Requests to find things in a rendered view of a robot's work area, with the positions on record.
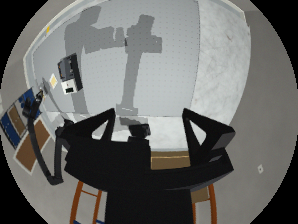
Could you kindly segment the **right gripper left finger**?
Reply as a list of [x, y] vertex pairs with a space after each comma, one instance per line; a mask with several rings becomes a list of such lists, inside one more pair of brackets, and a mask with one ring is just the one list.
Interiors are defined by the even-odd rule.
[[82, 121], [71, 124], [63, 130], [64, 133], [74, 134], [76, 136], [92, 138], [92, 133], [104, 124], [107, 120], [107, 125], [105, 131], [101, 137], [101, 140], [110, 140], [112, 139], [114, 124], [115, 124], [115, 110], [111, 108], [100, 114], [89, 117]]

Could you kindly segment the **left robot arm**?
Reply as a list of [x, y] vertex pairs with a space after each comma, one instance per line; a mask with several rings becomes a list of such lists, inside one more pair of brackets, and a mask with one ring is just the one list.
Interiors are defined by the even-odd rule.
[[[28, 131], [29, 131], [29, 137], [31, 139], [31, 144], [35, 153], [35, 156], [37, 158], [37, 161], [45, 175], [45, 177], [48, 177], [48, 182], [51, 185], [58, 185], [60, 183], [63, 183], [63, 179], [62, 179], [62, 173], [61, 173], [61, 153], [62, 153], [62, 144], [60, 143], [60, 141], [58, 140], [60, 134], [62, 133], [62, 131], [64, 130], [64, 128], [66, 126], [69, 126], [71, 124], [73, 124], [74, 122], [68, 119], [64, 119], [64, 126], [63, 127], [57, 127], [57, 129], [55, 130], [55, 135], [56, 135], [56, 140], [55, 140], [55, 153], [54, 153], [54, 176], [51, 176], [51, 173], [49, 172], [44, 159], [41, 155], [39, 146], [38, 146], [38, 142], [36, 139], [36, 134], [35, 134], [35, 130], [34, 130], [34, 123], [33, 120], [35, 120], [34, 118], [36, 117], [37, 112], [33, 109], [35, 109], [37, 102], [35, 102], [33, 100], [33, 103], [31, 103], [31, 100], [29, 97], [26, 98], [25, 100], [25, 104], [24, 104], [24, 108], [22, 111], [22, 114], [24, 117], [26, 117], [28, 119], [27, 122], [27, 127], [28, 127]], [[32, 107], [30, 107], [30, 106]], [[33, 109], [32, 109], [33, 108]], [[31, 112], [30, 112], [31, 109]], [[30, 117], [29, 117], [30, 116]], [[30, 119], [30, 120], [29, 120]], [[58, 129], [59, 128], [59, 129]], [[58, 138], [57, 138], [58, 137]], [[55, 156], [56, 155], [56, 156]], [[55, 159], [56, 158], [56, 159]], [[56, 171], [56, 173], [55, 173]], [[56, 176], [55, 176], [56, 174]], [[52, 178], [53, 177], [53, 178]], [[54, 179], [56, 177], [56, 179]]]

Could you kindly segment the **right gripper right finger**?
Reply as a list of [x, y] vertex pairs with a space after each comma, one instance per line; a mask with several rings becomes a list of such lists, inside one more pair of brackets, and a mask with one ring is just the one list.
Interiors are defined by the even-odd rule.
[[[236, 134], [231, 126], [200, 115], [187, 108], [183, 109], [182, 119], [191, 166], [199, 165], [209, 153], [225, 149]], [[206, 133], [202, 146], [193, 131], [190, 121]]]

